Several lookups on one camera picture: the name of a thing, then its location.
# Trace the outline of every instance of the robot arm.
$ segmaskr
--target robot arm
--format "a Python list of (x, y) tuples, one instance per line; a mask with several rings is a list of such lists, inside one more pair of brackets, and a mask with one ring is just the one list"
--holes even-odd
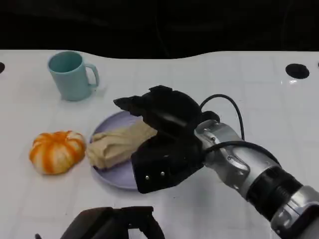
[[(141, 193), (176, 186), (205, 165), (282, 239), (319, 238), (319, 193), (282, 169), (270, 152), (243, 141), (214, 112), (202, 113), (188, 95), (164, 86), (114, 102), (158, 131), (131, 157)], [(222, 147), (210, 152), (215, 145)]]
[[(230, 126), (214, 120), (201, 123), (195, 135), (204, 149), (226, 141), (241, 141)], [(282, 239), (319, 237), (316, 226), (303, 234), (310, 223), (319, 219), (319, 193), (303, 186), (265, 154), (228, 146), (207, 154), (204, 164), (251, 203)]]

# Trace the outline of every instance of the table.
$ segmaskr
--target table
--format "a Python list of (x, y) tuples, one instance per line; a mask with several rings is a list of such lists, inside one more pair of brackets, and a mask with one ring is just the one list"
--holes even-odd
[[(0, 62), (0, 238), (57, 239), (84, 209), (154, 206), (166, 238), (271, 239), (269, 223), (214, 171), (203, 168), (177, 187), (141, 195), (102, 184), (85, 158), (70, 172), (44, 177), (28, 160), (41, 132), (75, 130), (89, 140), (94, 128), (119, 109), (112, 100), (141, 95), (162, 84), (199, 103), (215, 93), (242, 111), (247, 141), (270, 150), (304, 184), (319, 190), (319, 53), (216, 52), (178, 60), (126, 60), (82, 53), (97, 66), (101, 86), (90, 98), (65, 102), (47, 71), (51, 50), (2, 50)], [(285, 67), (300, 63), (310, 76), (296, 80)], [(239, 133), (226, 100), (205, 107)], [(143, 238), (130, 231), (131, 238)]]

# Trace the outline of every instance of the plate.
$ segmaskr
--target plate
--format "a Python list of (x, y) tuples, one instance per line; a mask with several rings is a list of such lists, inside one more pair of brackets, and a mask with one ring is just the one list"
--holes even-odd
[[(116, 113), (105, 119), (94, 131), (93, 135), (100, 132), (110, 131), (123, 126), (134, 124), (140, 117), (132, 116), (127, 111)], [(110, 169), (98, 169), (93, 167), (97, 176), (107, 184), (122, 189), (137, 190), (134, 178), (132, 162), (130, 159)]]

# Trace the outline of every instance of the crumpled brown paper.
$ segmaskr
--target crumpled brown paper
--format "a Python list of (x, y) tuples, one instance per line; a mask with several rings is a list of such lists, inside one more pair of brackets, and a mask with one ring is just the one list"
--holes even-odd
[(93, 135), (86, 154), (91, 165), (99, 169), (111, 168), (128, 160), (143, 142), (156, 133), (155, 129), (139, 120), (129, 127)]

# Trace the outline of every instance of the light blue mug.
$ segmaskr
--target light blue mug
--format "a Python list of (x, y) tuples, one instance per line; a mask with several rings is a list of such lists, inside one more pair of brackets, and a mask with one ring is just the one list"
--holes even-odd
[[(96, 84), (89, 83), (86, 67), (92, 69)], [(100, 78), (96, 67), (84, 63), (82, 56), (74, 51), (64, 51), (52, 56), (48, 61), (48, 68), (64, 100), (80, 101), (91, 95), (92, 88), (99, 86)]]

